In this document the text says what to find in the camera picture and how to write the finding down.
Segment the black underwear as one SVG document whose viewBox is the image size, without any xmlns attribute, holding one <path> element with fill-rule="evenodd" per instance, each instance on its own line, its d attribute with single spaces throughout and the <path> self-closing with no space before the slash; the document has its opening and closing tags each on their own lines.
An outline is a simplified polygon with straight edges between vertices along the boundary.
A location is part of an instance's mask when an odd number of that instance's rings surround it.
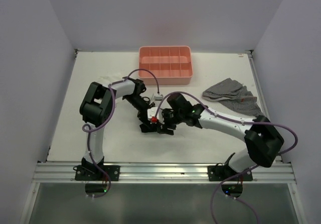
<svg viewBox="0 0 321 224">
<path fill-rule="evenodd" d="M 160 123 L 149 123 L 149 124 L 145 124 L 142 123 L 139 125 L 140 130 L 142 133 L 161 133 L 162 132 L 162 127 L 163 125 Z"/>
</svg>

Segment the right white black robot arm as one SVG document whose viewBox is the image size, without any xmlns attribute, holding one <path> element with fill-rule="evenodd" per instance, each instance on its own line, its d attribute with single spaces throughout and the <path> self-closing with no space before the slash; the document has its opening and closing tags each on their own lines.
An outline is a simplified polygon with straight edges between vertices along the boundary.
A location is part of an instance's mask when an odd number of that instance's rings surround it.
<svg viewBox="0 0 321 224">
<path fill-rule="evenodd" d="M 166 100 L 170 108 L 157 106 L 147 112 L 158 133 L 172 135 L 176 126 L 184 123 L 189 127 L 219 131 L 245 143 L 244 150 L 232 153 L 224 164 L 213 168 L 221 178 L 235 180 L 251 167 L 271 167 L 284 143 L 283 137 L 264 116 L 243 119 L 226 115 L 203 103 L 192 105 L 180 92 L 168 95 Z"/>
</svg>

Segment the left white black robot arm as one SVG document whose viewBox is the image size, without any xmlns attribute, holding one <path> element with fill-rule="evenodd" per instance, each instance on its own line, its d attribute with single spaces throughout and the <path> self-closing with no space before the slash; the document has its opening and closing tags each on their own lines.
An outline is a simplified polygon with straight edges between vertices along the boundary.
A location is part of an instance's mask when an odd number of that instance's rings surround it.
<svg viewBox="0 0 321 224">
<path fill-rule="evenodd" d="M 157 131 L 147 118 L 147 110 L 154 107 L 154 104 L 141 96 L 145 91 L 144 82 L 132 78 L 112 83 L 108 87 L 98 82 L 89 85 L 79 112 L 85 122 L 82 129 L 87 133 L 86 152 L 81 160 L 81 168 L 91 179 L 99 180 L 106 176 L 102 150 L 104 129 L 115 112 L 118 98 L 125 99 L 137 110 L 142 133 Z"/>
</svg>

